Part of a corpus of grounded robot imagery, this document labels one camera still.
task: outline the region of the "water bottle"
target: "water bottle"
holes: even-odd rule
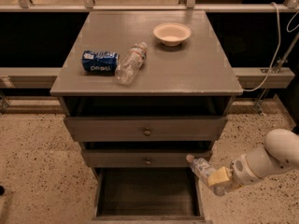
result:
[[[223,185],[216,185],[210,187],[208,185],[207,179],[215,173],[217,170],[210,165],[205,159],[199,158],[196,159],[193,155],[188,154],[186,157],[188,163],[192,171],[196,174],[196,176],[204,183],[207,187],[209,187],[215,195],[224,196],[228,192],[228,187]]]
[[[138,73],[147,56],[147,44],[135,44],[126,57],[118,64],[115,77],[122,85],[129,85]]]

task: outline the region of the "bowl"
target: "bowl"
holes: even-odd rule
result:
[[[153,29],[153,34],[166,46],[174,47],[187,40],[191,30],[183,24],[163,23]]]

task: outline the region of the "white cable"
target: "white cable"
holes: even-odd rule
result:
[[[299,27],[299,24],[298,24],[295,28],[289,30],[289,26],[290,26],[292,20],[297,16],[298,13],[299,13],[299,11],[297,11],[297,13],[295,15],[293,15],[292,18],[290,19],[290,21],[289,21],[289,23],[287,25],[287,31],[288,31],[288,33],[291,33],[293,31],[295,31]]]
[[[278,46],[277,46],[277,50],[275,51],[274,53],[274,56],[272,58],[272,62],[270,63],[270,66],[269,66],[269,70],[268,70],[268,73],[267,75],[264,77],[263,81],[261,82],[261,84],[259,86],[257,86],[256,88],[254,89],[251,89],[251,90],[247,90],[247,89],[243,89],[243,91],[246,91],[246,92],[252,92],[252,91],[256,91],[258,89],[260,89],[262,87],[262,85],[265,83],[265,81],[268,79],[270,73],[271,73],[271,68],[273,66],[273,63],[274,63],[274,60],[276,59],[277,55],[278,55],[278,51],[279,51],[279,48],[280,48],[280,43],[281,43],[281,33],[280,33],[280,19],[279,19],[279,11],[278,11],[278,5],[276,3],[271,3],[271,5],[273,5],[275,7],[275,9],[277,10],[277,19],[278,19]]]

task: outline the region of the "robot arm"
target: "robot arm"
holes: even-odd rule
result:
[[[194,163],[196,160],[187,156],[187,161]],[[197,168],[205,169],[198,163]],[[260,182],[269,175],[283,174],[294,168],[299,169],[299,137],[290,131],[276,129],[266,135],[264,146],[232,160],[230,168],[212,169],[213,172],[208,174],[195,173],[216,195],[222,196],[244,185]]]

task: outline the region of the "speckled floor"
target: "speckled floor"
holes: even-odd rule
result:
[[[251,101],[234,102],[211,164],[227,166],[260,146],[269,131],[293,128],[278,98],[263,102],[263,110],[266,115],[259,116]],[[0,185],[6,188],[0,197],[1,224],[82,224],[92,219],[97,182],[63,118],[57,108],[0,116]],[[273,175],[224,197],[200,183],[206,219],[215,224],[298,223],[298,176],[299,171]]]

